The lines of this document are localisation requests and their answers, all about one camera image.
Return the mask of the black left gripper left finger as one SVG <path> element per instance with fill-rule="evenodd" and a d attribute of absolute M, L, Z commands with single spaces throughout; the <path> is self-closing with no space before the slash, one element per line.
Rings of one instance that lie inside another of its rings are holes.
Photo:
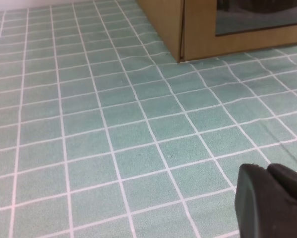
<path fill-rule="evenodd" d="M 267 168 L 240 166 L 235 211 L 242 238 L 297 238 L 297 201 Z"/>

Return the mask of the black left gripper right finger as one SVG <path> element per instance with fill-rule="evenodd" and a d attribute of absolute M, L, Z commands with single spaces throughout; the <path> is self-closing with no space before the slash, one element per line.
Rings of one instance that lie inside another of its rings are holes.
<path fill-rule="evenodd" d="M 279 185 L 297 201 L 297 172 L 277 163 L 267 167 L 267 171 L 279 183 Z"/>

